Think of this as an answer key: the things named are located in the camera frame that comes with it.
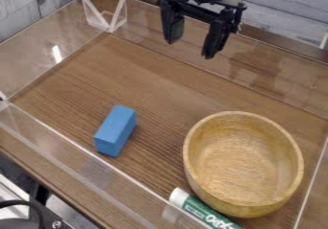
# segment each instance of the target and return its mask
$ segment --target marker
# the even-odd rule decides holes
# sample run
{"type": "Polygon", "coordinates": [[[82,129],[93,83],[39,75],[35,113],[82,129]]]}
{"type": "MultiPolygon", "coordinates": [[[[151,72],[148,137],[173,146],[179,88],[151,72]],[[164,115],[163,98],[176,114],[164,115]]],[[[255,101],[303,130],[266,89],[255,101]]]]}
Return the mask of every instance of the marker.
{"type": "Polygon", "coordinates": [[[175,189],[169,201],[204,221],[214,229],[246,229],[180,188],[175,189]]]}

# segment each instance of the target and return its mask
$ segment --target wooden bowl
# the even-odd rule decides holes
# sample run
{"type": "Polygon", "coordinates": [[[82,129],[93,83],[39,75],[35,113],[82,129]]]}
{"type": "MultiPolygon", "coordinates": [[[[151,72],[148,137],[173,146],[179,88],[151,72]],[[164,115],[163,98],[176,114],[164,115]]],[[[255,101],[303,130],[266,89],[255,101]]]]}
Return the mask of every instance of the wooden bowl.
{"type": "Polygon", "coordinates": [[[288,132],[267,118],[239,111],[196,124],[184,160],[199,197],[239,218],[256,218],[283,207],[305,174],[303,154],[288,132]]]}

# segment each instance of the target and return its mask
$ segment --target blue sponge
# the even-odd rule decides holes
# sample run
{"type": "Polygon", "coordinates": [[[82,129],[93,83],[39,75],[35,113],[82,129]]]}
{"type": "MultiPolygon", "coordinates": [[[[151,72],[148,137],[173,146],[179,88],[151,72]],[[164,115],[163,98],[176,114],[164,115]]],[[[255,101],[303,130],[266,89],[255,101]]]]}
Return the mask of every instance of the blue sponge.
{"type": "Polygon", "coordinates": [[[116,105],[96,134],[98,152],[117,157],[137,125],[133,109],[116,105]]]}

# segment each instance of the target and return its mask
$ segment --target black cable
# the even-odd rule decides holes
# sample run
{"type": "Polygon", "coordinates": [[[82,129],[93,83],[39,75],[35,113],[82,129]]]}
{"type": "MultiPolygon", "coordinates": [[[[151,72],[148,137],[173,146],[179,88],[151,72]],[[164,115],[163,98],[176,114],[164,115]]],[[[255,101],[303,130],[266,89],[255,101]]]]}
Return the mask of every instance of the black cable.
{"type": "Polygon", "coordinates": [[[25,200],[0,201],[0,209],[5,209],[5,208],[11,207],[11,206],[17,206],[17,205],[26,205],[26,206],[30,206],[33,209],[35,209],[38,216],[39,216],[39,223],[41,223],[39,229],[44,229],[45,228],[45,216],[44,216],[44,212],[42,212],[42,210],[37,204],[34,204],[29,201],[25,201],[25,200]]]}

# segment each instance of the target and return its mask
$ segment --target bowl rim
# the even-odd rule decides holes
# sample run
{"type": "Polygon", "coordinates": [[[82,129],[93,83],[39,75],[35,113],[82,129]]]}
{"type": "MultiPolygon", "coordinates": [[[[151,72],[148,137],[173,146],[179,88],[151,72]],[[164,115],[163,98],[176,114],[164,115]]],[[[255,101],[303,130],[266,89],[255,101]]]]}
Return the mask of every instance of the bowl rim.
{"type": "Polygon", "coordinates": [[[266,117],[263,117],[263,116],[260,116],[258,114],[254,114],[251,112],[244,112],[244,111],[224,111],[224,112],[216,113],[216,114],[205,117],[201,121],[199,121],[199,123],[193,126],[193,128],[192,128],[192,130],[191,130],[191,132],[188,134],[188,137],[185,139],[185,144],[184,144],[184,164],[185,164],[185,171],[189,172],[191,177],[195,180],[195,183],[197,184],[197,186],[201,188],[201,190],[207,194],[214,196],[216,199],[219,199],[220,201],[223,201],[226,203],[230,203],[230,204],[234,204],[234,205],[239,205],[239,206],[256,206],[256,207],[258,206],[271,206],[271,205],[275,205],[275,204],[286,201],[294,195],[294,193],[297,192],[297,190],[298,190],[298,188],[301,186],[302,180],[303,180],[303,176],[305,176],[305,158],[303,158],[303,153],[302,153],[299,145],[298,145],[297,141],[294,140],[291,134],[287,132],[287,130],[278,123],[275,123],[268,118],[266,118],[266,117]],[[262,121],[267,122],[268,124],[274,125],[274,127],[276,127],[278,130],[287,137],[287,139],[290,140],[290,142],[293,144],[293,147],[295,149],[297,157],[298,157],[298,173],[295,175],[294,182],[293,182],[288,190],[280,196],[275,197],[274,199],[271,199],[271,200],[268,200],[266,202],[242,201],[242,200],[226,197],[224,194],[219,195],[219,193],[218,193],[218,195],[214,195],[214,193],[210,190],[210,188],[208,187],[203,187],[200,185],[197,174],[195,172],[195,168],[193,168],[193,165],[192,165],[191,159],[189,159],[191,140],[192,140],[192,137],[195,135],[195,132],[199,130],[199,128],[208,121],[211,121],[212,119],[219,118],[222,116],[226,116],[226,115],[246,115],[246,116],[250,116],[250,117],[255,117],[255,118],[260,119],[262,121]]]}

